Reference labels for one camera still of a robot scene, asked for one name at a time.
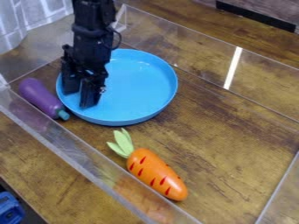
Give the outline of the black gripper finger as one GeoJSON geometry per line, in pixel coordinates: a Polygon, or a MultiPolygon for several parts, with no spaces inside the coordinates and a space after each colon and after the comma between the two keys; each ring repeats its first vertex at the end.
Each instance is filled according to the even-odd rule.
{"type": "Polygon", "coordinates": [[[105,90],[105,85],[99,76],[89,76],[81,80],[80,86],[80,101],[79,106],[81,108],[93,107],[99,103],[99,99],[103,91],[105,90]]]}
{"type": "Polygon", "coordinates": [[[80,72],[69,64],[61,65],[61,89],[65,95],[80,91],[80,72]]]}

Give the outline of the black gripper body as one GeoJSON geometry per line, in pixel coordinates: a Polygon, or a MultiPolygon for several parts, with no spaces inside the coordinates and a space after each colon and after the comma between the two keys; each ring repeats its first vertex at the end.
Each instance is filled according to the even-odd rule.
{"type": "Polygon", "coordinates": [[[73,46],[64,45],[63,57],[60,58],[60,72],[61,65],[69,64],[80,73],[80,80],[89,77],[88,71],[99,76],[105,85],[105,78],[108,72],[105,64],[109,62],[113,32],[111,29],[89,30],[81,25],[73,24],[71,27],[73,31],[73,46]]]}

